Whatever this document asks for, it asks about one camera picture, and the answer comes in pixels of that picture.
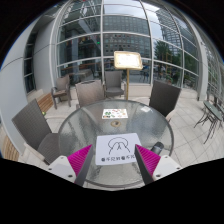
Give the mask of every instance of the sign stand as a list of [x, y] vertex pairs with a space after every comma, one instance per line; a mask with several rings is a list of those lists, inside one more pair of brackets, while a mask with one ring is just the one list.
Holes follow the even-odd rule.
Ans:
[[127, 90], [126, 90], [126, 100], [128, 100], [128, 94], [129, 94], [129, 69], [127, 68]]
[[129, 51], [115, 51], [114, 52], [114, 67], [116, 69], [127, 70], [127, 87], [126, 87], [126, 100], [129, 95], [129, 71], [131, 70], [142, 70], [142, 59], [141, 55], [136, 52]]

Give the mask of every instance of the outdoor table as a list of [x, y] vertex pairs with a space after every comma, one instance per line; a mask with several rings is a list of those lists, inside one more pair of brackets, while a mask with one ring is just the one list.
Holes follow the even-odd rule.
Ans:
[[214, 105], [210, 104], [208, 101], [204, 101], [203, 103], [205, 105], [205, 108], [208, 109], [208, 113], [206, 114], [206, 109], [205, 109], [205, 112], [204, 112], [202, 118], [195, 124], [194, 127], [196, 127], [196, 125], [198, 125], [199, 123], [202, 123], [202, 122], [204, 124], [207, 120], [211, 121], [211, 126], [209, 128], [208, 136], [204, 142], [204, 144], [205, 144], [207, 142], [212, 130], [213, 130], [213, 134], [212, 134], [212, 137], [213, 137], [217, 122], [222, 120], [222, 114], [220, 111], [218, 111], [218, 109]]
[[[145, 104], [129, 100], [98, 101], [74, 111], [62, 123], [59, 130], [61, 154], [69, 156], [77, 150], [91, 145], [94, 155], [87, 173], [86, 182], [108, 188], [124, 188], [143, 183], [137, 162], [99, 166], [95, 163], [97, 136], [137, 133], [141, 145], [152, 149], [162, 142], [160, 155], [171, 155], [174, 144], [173, 131], [165, 117]], [[128, 118], [102, 119], [104, 109], [126, 109]], [[113, 121], [120, 126], [113, 126]]]

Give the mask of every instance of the gray chair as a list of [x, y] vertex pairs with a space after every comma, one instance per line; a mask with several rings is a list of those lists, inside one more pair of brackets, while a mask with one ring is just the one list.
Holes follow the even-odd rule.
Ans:
[[122, 71], [105, 72], [105, 95], [106, 97], [114, 97], [126, 95], [126, 82], [124, 82], [124, 90], [121, 89]]
[[60, 77], [56, 81], [56, 87], [51, 88], [51, 97], [54, 102], [54, 107], [57, 109], [57, 104], [55, 102], [55, 98], [59, 98], [61, 96], [68, 96], [68, 105], [71, 107], [71, 94], [70, 94], [70, 78], [69, 75], [66, 75], [64, 77]]
[[79, 105], [76, 105], [77, 109], [105, 99], [101, 80], [80, 82], [75, 87], [79, 101]]
[[59, 135], [58, 133], [52, 133], [36, 99], [17, 113], [12, 118], [12, 122], [26, 143], [43, 155], [48, 164], [61, 155]]
[[174, 115], [181, 88], [154, 81], [149, 106], [159, 111], [168, 121]]

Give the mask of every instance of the menu card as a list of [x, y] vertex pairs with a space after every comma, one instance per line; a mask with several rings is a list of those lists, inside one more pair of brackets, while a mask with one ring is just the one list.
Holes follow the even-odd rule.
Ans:
[[126, 109], [104, 109], [102, 119], [128, 118]]

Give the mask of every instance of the glass table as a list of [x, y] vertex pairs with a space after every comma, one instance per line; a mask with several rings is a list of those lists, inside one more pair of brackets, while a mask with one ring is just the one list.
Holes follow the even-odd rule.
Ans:
[[199, 123], [202, 123], [202, 122], [204, 124], [207, 120], [211, 121], [211, 126], [208, 131], [208, 136], [204, 142], [204, 144], [205, 144], [207, 142], [212, 130], [213, 130], [213, 134], [212, 134], [212, 137], [213, 137], [213, 135], [215, 133], [215, 128], [216, 128], [217, 122], [222, 120], [222, 114], [220, 111], [218, 111], [218, 109], [214, 105], [210, 104], [208, 101], [205, 100], [203, 103], [205, 105], [205, 112], [204, 112], [202, 118], [195, 124], [194, 127], [196, 127]]
[[[173, 131], [165, 117], [145, 104], [129, 100], [104, 100], [82, 107], [70, 114], [59, 130], [61, 154], [69, 156], [77, 150], [93, 145], [94, 155], [86, 182], [108, 188], [131, 187], [143, 183], [137, 162], [99, 166], [95, 163], [97, 136], [137, 133], [141, 145], [151, 149], [157, 142], [164, 148], [160, 155], [171, 155]], [[104, 109], [126, 109], [128, 118], [102, 119]], [[120, 126], [112, 125], [118, 121]]]

